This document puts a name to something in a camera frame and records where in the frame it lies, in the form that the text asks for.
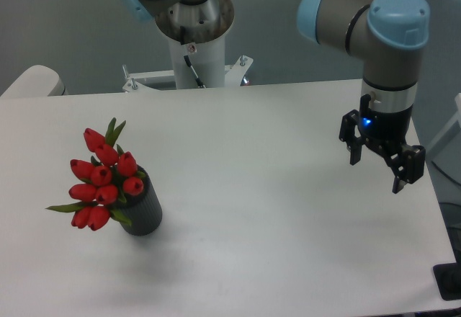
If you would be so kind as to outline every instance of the white table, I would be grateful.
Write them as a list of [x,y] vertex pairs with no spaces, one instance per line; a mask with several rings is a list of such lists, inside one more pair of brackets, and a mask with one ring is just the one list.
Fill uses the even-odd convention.
[[[453,262],[428,174],[402,192],[338,139],[360,81],[0,100],[0,316],[369,316],[456,308],[432,274]],[[153,179],[160,228],[97,232],[71,202],[84,128]],[[408,142],[417,144],[411,124]]]

